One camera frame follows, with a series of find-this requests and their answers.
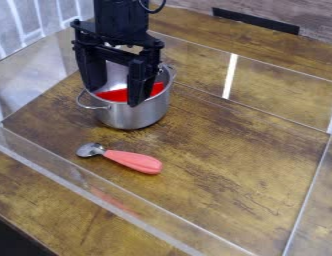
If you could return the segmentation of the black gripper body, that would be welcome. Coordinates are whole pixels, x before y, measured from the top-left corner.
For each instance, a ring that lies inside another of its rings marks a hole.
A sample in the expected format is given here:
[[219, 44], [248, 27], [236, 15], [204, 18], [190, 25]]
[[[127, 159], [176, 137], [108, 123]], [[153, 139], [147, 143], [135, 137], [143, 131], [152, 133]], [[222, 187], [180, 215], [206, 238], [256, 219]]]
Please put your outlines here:
[[127, 65], [133, 59], [149, 66], [160, 63], [164, 43], [148, 33], [148, 16], [159, 13], [164, 2], [153, 9], [149, 0], [92, 0], [93, 21], [75, 19], [71, 41], [77, 61], [87, 58]]

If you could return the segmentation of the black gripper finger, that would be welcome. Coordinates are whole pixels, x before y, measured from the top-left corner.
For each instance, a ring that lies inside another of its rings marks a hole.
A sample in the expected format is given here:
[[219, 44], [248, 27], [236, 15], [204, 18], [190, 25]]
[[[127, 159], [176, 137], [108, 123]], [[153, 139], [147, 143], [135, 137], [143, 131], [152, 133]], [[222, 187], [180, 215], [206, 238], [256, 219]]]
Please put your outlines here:
[[75, 58], [84, 87], [89, 91], [99, 89], [107, 82], [105, 60], [93, 47], [73, 41]]
[[158, 49], [143, 49], [128, 61], [127, 104], [129, 107], [136, 107], [149, 97], [159, 63]]

